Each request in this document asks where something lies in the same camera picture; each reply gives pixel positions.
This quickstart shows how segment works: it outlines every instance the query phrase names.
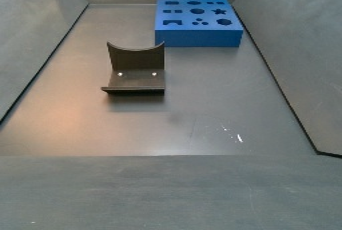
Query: gray floor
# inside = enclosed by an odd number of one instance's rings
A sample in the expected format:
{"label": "gray floor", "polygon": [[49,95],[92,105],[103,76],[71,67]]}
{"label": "gray floor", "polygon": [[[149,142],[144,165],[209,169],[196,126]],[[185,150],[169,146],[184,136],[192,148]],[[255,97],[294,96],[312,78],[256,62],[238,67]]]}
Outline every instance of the gray floor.
{"label": "gray floor", "polygon": [[153,5],[91,5],[0,129],[0,155],[312,155],[251,39],[167,48],[165,95],[112,97],[105,43],[153,45]]}
{"label": "gray floor", "polygon": [[172,156],[0,160],[0,228],[336,230],[340,160]]}

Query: shape sorter block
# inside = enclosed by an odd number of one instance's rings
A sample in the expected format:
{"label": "shape sorter block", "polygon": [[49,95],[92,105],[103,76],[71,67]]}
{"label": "shape sorter block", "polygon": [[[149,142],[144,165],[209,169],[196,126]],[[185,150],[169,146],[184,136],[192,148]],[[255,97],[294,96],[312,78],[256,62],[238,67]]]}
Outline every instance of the shape sorter block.
{"label": "shape sorter block", "polygon": [[155,44],[238,47],[243,27],[227,0],[157,0]]}

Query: black plastic bracket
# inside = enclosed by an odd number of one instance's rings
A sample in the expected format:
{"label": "black plastic bracket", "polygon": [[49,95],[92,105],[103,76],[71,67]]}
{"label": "black plastic bracket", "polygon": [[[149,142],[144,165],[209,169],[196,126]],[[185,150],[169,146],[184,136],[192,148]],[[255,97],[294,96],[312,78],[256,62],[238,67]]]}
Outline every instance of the black plastic bracket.
{"label": "black plastic bracket", "polygon": [[128,50],[107,42],[112,75],[107,93],[164,93],[164,43],[152,48]]}

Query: star-shaped hole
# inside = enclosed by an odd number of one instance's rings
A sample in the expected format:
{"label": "star-shaped hole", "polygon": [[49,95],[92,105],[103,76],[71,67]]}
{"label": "star-shaped hole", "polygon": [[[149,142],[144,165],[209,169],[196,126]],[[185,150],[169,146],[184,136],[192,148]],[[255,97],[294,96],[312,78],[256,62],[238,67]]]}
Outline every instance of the star-shaped hole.
{"label": "star-shaped hole", "polygon": [[219,15],[219,14],[225,15],[225,10],[216,9],[216,10],[212,10],[212,11],[215,12],[216,15]]}

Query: small hole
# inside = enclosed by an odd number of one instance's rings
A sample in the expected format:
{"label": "small hole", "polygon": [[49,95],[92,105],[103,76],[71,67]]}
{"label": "small hole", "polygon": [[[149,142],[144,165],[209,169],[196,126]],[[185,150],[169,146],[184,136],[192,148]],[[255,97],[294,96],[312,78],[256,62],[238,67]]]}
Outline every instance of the small hole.
{"label": "small hole", "polygon": [[228,26],[228,25],[231,25],[231,21],[228,19],[221,18],[217,20],[217,24],[220,24],[223,26]]}
{"label": "small hole", "polygon": [[176,24],[176,25],[181,26],[183,22],[181,22],[181,20],[164,20],[163,25],[165,26],[168,24]]}
{"label": "small hole", "polygon": [[167,2],[165,2],[165,5],[177,5],[177,4],[179,4],[177,1],[167,1]]}
{"label": "small hole", "polygon": [[191,9],[189,11],[193,14],[203,14],[204,13],[204,10],[201,10],[201,9]]}
{"label": "small hole", "polygon": [[219,15],[219,14],[225,15],[225,11],[227,11],[227,10],[215,9],[215,10],[212,10],[212,11],[215,12],[216,15]]}
{"label": "small hole", "polygon": [[197,2],[197,1],[189,1],[189,2],[187,2],[187,4],[191,4],[191,5],[199,5],[199,4],[200,4],[200,2]]}

